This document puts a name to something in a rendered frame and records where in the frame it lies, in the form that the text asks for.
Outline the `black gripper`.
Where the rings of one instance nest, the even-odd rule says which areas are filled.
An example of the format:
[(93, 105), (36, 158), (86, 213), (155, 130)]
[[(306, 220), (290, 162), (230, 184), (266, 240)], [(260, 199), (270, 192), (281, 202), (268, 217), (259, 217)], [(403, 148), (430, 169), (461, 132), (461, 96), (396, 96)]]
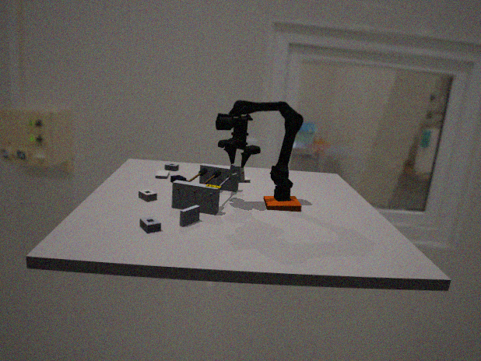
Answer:
[[(246, 131), (234, 131), (231, 132), (231, 135), (233, 135), (234, 138), (239, 138), (239, 136), (243, 138), (243, 148), (239, 148), (239, 149), (243, 149), (244, 152), (241, 152), (240, 154), (242, 155), (242, 160), (241, 160), (241, 168), (244, 167), (245, 163), (247, 162), (248, 158), (250, 157), (250, 155), (254, 155), (254, 154), (258, 154), (261, 152), (261, 149), (259, 146), (256, 146), (256, 145), (250, 145), (250, 146), (246, 146), (248, 143), (246, 142), (246, 138), (247, 138), (247, 135), (248, 133)], [(218, 142), (218, 147), (220, 148), (224, 148), (225, 147), (225, 140), (220, 140)], [(235, 156), (236, 156), (236, 151), (237, 149), (235, 149), (234, 151), (231, 151), (229, 149), (224, 149), (227, 151), (229, 157), (230, 157), (230, 163), (233, 164), (234, 163), (234, 160), (235, 160)]]

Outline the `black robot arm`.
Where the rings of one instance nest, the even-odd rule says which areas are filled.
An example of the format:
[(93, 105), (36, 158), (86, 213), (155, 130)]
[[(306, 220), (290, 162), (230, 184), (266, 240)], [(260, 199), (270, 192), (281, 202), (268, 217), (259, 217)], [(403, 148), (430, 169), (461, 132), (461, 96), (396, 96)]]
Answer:
[[(292, 188), (293, 183), (288, 179), (288, 164), (296, 134), (304, 122), (302, 115), (298, 114), (286, 102), (263, 103), (237, 100), (228, 114), (218, 113), (216, 118), (216, 129), (231, 130), (231, 128), (233, 128), (234, 131), (247, 131), (248, 121), (253, 121), (250, 113), (265, 110), (279, 110), (281, 115), (285, 118), (286, 133), (279, 154), (279, 160), (275, 166), (272, 166), (270, 174), (274, 184), (276, 184), (276, 189), (274, 189), (274, 199), (278, 202), (291, 201), (290, 189)], [(242, 114), (246, 114), (246, 116), (241, 116)], [(229, 138), (224, 143), (225, 149), (231, 151), (243, 148), (244, 145), (242, 136), (239, 136), (239, 138)]]

